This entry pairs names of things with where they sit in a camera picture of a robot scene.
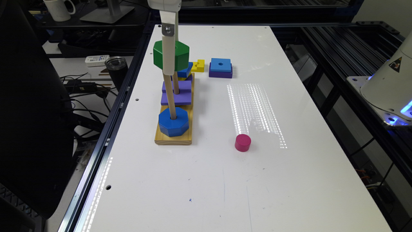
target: wooden peg board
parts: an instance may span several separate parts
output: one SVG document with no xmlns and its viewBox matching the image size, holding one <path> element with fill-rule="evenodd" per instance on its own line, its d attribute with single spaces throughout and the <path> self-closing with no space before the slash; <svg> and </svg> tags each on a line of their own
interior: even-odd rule
<svg viewBox="0 0 412 232">
<path fill-rule="evenodd" d="M 194 104 L 194 73 L 192 73 L 192 104 L 187 106 L 179 106 L 187 112 L 189 117 L 189 129 L 181 136 L 169 137 L 160 131 L 159 124 L 157 124 L 156 136 L 154 142 L 157 145 L 190 145 L 192 144 L 192 125 L 193 125 L 193 104 Z M 166 110 L 168 106 L 162 106 L 160 113 Z"/>
</svg>

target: black chair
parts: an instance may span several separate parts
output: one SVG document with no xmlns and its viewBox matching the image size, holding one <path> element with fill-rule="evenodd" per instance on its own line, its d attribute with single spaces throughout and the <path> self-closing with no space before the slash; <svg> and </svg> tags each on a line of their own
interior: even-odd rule
<svg viewBox="0 0 412 232">
<path fill-rule="evenodd" d="M 14 0 L 0 0 L 0 81 L 0 183 L 44 222 L 73 173 L 74 128 L 83 118 Z M 0 199 L 0 231 L 20 231 L 18 222 L 34 229 L 32 218 L 8 204 Z"/>
</svg>

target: white table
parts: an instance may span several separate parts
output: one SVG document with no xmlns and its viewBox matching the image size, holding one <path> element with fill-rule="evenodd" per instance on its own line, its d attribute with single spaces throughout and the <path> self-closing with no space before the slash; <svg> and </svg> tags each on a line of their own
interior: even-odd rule
<svg viewBox="0 0 412 232">
<path fill-rule="evenodd" d="M 391 231 L 269 27 L 181 26 L 179 38 L 205 69 L 230 58 L 233 79 L 196 73 L 193 144 L 156 145 L 156 26 L 77 231 Z"/>
</svg>

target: blue square block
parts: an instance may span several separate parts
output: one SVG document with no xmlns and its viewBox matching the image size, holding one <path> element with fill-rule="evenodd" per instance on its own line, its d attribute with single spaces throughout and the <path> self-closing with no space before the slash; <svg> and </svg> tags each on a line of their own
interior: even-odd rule
<svg viewBox="0 0 412 232">
<path fill-rule="evenodd" d="M 212 58 L 210 70 L 212 72 L 231 72 L 232 65 L 230 59 Z"/>
<path fill-rule="evenodd" d="M 178 71 L 178 77 L 183 77 L 183 78 L 188 77 L 189 74 L 191 73 L 192 67 L 193 67 L 193 62 L 189 62 L 189 66 L 187 68 L 185 68 L 184 70 Z"/>
</svg>

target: white device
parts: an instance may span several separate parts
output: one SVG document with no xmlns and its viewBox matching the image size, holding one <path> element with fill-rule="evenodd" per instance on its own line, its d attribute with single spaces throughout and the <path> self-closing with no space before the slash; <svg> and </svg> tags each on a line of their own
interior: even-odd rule
<svg viewBox="0 0 412 232">
<path fill-rule="evenodd" d="M 412 33 L 371 77 L 348 77 L 390 126 L 412 125 Z"/>
<path fill-rule="evenodd" d="M 104 62 L 109 58 L 109 55 L 93 55 L 86 57 L 84 62 L 87 67 L 104 66 Z"/>
</svg>

